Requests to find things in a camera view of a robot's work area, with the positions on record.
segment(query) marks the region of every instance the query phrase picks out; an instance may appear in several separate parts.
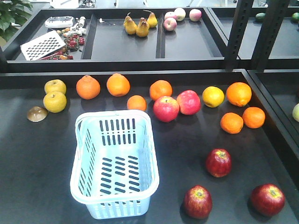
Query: toy fruit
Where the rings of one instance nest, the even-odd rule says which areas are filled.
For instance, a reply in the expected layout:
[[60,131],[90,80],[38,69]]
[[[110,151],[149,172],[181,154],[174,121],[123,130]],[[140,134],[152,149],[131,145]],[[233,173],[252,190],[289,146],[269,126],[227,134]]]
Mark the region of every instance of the toy fruit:
[[223,148],[213,149],[206,158],[206,169],[214,177],[223,177],[232,169],[231,156]]
[[130,82],[120,73],[114,73],[110,76],[107,80],[106,86],[109,93],[114,97],[127,95],[131,88]]
[[167,31],[173,31],[177,27],[177,21],[173,18],[167,18],[164,21],[163,26]]
[[177,97],[179,110],[184,115],[194,115],[201,107],[200,98],[193,90],[181,92]]
[[206,188],[195,185],[185,193],[183,206],[188,216],[206,218],[213,207],[211,194]]
[[53,91],[46,94],[43,98],[44,107],[52,113],[58,113],[66,107],[66,97],[62,92]]
[[224,93],[216,86],[209,86],[202,92],[202,100],[211,108],[218,107],[224,101]]
[[45,84],[44,89],[46,94],[53,91],[62,92],[63,94],[66,93],[66,85],[60,79],[53,79],[48,81]]
[[76,90],[81,98],[93,99],[100,93],[100,84],[95,78],[85,75],[77,81]]
[[158,120],[167,123],[177,118],[179,105],[172,97],[160,97],[154,103],[153,112]]
[[156,18],[156,15],[153,12],[149,11],[149,10],[144,10],[144,11],[150,13],[149,17],[148,17],[148,20],[147,20],[148,24],[149,24],[149,28],[155,28],[156,25],[158,24],[158,20]]
[[174,13],[177,15],[177,21],[182,21],[186,16],[186,11],[183,8],[176,8]]
[[201,19],[201,11],[199,9],[192,9],[189,13],[189,18],[193,22],[197,22]]
[[285,205],[285,195],[279,187],[267,183],[253,189],[250,201],[259,213],[271,217],[283,209]]

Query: apple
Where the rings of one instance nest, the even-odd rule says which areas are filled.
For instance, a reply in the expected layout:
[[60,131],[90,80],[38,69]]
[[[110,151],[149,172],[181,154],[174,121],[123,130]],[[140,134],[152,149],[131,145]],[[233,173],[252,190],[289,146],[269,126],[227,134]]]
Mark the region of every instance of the apple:
[[189,13],[189,18],[193,22],[197,22],[201,19],[201,11],[199,9],[192,9]]
[[297,122],[299,122],[299,104],[294,106],[292,116]]
[[200,185],[195,185],[185,193],[183,207],[190,217],[206,218],[209,216],[212,206],[210,192]]
[[167,12],[164,16],[164,20],[166,20],[167,18],[173,18],[173,19],[177,19],[177,15],[174,12]]
[[48,94],[49,92],[53,92],[53,91],[59,91],[59,92],[62,92],[63,94],[65,94],[66,93],[66,85],[60,79],[53,79],[53,80],[48,81],[45,84],[44,90],[45,90],[46,94]]
[[200,98],[193,90],[186,90],[181,92],[177,97],[179,110],[184,115],[196,114],[200,108]]
[[264,216],[278,214],[285,205],[285,195],[272,183],[263,184],[253,189],[250,196],[253,207]]
[[175,19],[173,19],[173,18],[167,18],[164,21],[164,28],[167,31],[173,31],[173,30],[175,30],[176,27],[177,27],[177,21]]
[[186,16],[186,11],[183,8],[176,8],[174,13],[177,15],[177,21],[182,21]]
[[153,111],[158,120],[167,123],[178,116],[179,104],[172,97],[159,97],[154,103]]
[[206,158],[206,169],[214,177],[223,177],[232,170],[231,156],[223,148],[213,149]]

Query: plastic basket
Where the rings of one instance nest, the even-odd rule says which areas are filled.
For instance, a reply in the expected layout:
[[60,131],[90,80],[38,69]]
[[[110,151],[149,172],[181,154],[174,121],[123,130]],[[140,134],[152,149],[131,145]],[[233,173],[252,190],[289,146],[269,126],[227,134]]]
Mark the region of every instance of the plastic basket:
[[150,118],[139,110],[89,112],[75,124],[71,194],[95,219],[147,212],[159,185]]

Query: yellow pear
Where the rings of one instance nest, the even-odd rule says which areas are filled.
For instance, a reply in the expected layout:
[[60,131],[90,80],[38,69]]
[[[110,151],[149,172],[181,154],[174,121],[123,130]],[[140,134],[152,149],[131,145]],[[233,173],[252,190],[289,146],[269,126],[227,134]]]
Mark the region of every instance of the yellow pear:
[[136,29],[136,35],[139,37],[146,37],[149,34],[148,23],[146,21],[142,21]]
[[127,16],[125,17],[125,21],[123,22],[124,27],[126,27],[126,23],[127,23],[128,19],[131,19],[131,17],[129,15],[130,15],[130,13],[128,13]]
[[138,23],[138,27],[141,26],[141,23],[142,23],[143,21],[146,23],[146,26],[147,26],[147,28],[149,29],[149,28],[150,28],[150,25],[149,25],[149,23],[146,21],[146,19],[143,18],[143,17],[140,18],[139,23]]
[[156,25],[158,24],[158,20],[157,20],[155,14],[149,10],[144,10],[144,11],[150,12],[149,17],[148,17],[149,28],[155,28]]
[[126,22],[125,30],[127,34],[133,35],[136,33],[137,25],[132,19],[128,19]]

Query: red apple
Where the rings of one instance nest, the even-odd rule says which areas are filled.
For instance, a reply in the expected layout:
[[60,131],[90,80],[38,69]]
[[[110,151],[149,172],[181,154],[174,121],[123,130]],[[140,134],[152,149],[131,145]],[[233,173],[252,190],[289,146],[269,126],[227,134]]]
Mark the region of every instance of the red apple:
[[212,210],[212,197],[210,192],[200,185],[189,189],[183,201],[184,209],[190,217],[206,218]]
[[284,193],[272,183],[254,188],[250,200],[258,212],[268,217],[278,214],[285,205]]
[[176,29],[177,27],[177,21],[173,18],[167,18],[165,21],[164,21],[164,28],[167,30],[167,31],[173,31]]
[[185,115],[196,114],[201,108],[200,98],[193,90],[181,92],[177,97],[177,101],[180,112]]
[[206,158],[206,169],[214,177],[223,177],[232,170],[230,154],[223,148],[213,149]]
[[178,116],[179,104],[172,97],[159,97],[153,107],[155,116],[162,122],[170,122]]

